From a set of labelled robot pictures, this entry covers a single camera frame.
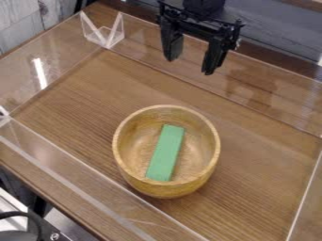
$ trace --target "green sponge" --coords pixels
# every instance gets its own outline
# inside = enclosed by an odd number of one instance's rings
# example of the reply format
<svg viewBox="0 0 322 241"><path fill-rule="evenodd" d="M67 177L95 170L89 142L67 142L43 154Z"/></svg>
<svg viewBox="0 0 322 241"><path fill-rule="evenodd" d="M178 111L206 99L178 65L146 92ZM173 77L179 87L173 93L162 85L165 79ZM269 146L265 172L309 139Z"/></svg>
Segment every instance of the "green sponge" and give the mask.
<svg viewBox="0 0 322 241"><path fill-rule="evenodd" d="M166 124L162 127L157 149L146 171L146 177L157 181L170 181L178 154L183 143L185 129Z"/></svg>

